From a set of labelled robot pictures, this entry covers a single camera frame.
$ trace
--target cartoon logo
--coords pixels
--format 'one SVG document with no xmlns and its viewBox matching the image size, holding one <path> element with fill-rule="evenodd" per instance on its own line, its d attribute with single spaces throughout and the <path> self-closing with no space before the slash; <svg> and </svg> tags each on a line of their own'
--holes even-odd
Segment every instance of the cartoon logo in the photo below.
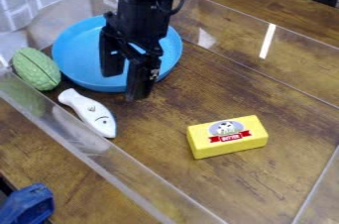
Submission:
<svg viewBox="0 0 339 224">
<path fill-rule="evenodd" d="M 243 137 L 251 136 L 251 131 L 244 131 L 244 125 L 237 121 L 221 121 L 209 127 L 210 143 L 240 140 Z"/>
</svg>

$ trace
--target wooden table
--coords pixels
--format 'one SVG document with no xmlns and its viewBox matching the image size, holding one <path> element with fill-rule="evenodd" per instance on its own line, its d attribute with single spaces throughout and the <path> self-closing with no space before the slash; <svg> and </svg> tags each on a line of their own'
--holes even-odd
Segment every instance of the wooden table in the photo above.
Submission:
<svg viewBox="0 0 339 224">
<path fill-rule="evenodd" d="M 305 0 L 213 1 L 339 46 L 332 8 Z M 251 55 L 240 57 L 252 62 Z M 321 57 L 305 59 L 321 63 Z M 325 59 L 337 64 L 337 57 Z M 296 70 L 288 62 L 283 68 Z M 337 78 L 337 65 L 329 71 Z M 307 75 L 312 71 L 299 75 L 300 86 L 315 91 Z M 328 73 L 316 70 L 316 78 L 327 82 Z M 332 79 L 329 87 L 319 85 L 319 93 L 312 93 L 324 103 L 184 42 L 180 62 L 146 100 L 125 103 L 122 94 L 96 93 L 66 80 L 46 95 L 56 100 L 64 89 L 74 87 L 98 100 L 116 114 L 116 145 L 226 221 L 289 223 L 337 145 L 335 85 Z M 40 181 L 50 188 L 57 205 L 53 223 L 157 222 L 2 100 L 0 109 L 0 174 L 14 187 Z M 186 126 L 252 114 L 268 131 L 267 146 L 194 161 Z"/>
</svg>

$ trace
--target red label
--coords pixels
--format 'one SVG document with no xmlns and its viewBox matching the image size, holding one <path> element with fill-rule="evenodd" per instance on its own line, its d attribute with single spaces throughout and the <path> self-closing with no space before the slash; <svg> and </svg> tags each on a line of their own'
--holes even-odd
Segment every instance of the red label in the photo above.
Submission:
<svg viewBox="0 0 339 224">
<path fill-rule="evenodd" d="M 248 137 L 251 135 L 252 134 L 251 134 L 249 130 L 247 130 L 247 131 L 241 131 L 241 132 L 233 133 L 232 135 L 209 137 L 209 140 L 210 140 L 210 143 L 236 141 L 236 140 L 240 140 L 243 137 Z"/>
</svg>

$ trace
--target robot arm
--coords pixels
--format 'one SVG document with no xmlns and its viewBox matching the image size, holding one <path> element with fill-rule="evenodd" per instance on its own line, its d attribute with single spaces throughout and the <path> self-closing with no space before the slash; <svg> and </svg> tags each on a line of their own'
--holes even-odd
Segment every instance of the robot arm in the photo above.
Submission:
<svg viewBox="0 0 339 224">
<path fill-rule="evenodd" d="M 122 73 L 129 60 L 125 98 L 146 98 L 158 76 L 162 49 L 158 40 L 165 37 L 169 18 L 182 7 L 180 0 L 118 0 L 117 12 L 104 14 L 105 26 L 98 37 L 100 70 L 105 77 Z"/>
</svg>

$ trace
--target butter package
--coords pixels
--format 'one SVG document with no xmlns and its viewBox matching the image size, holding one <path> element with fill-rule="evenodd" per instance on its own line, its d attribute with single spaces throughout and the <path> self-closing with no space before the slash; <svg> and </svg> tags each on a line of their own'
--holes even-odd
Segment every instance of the butter package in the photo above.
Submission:
<svg viewBox="0 0 339 224">
<path fill-rule="evenodd" d="M 188 127 L 194 159 L 263 147 L 268 134 L 255 115 Z"/>
</svg>

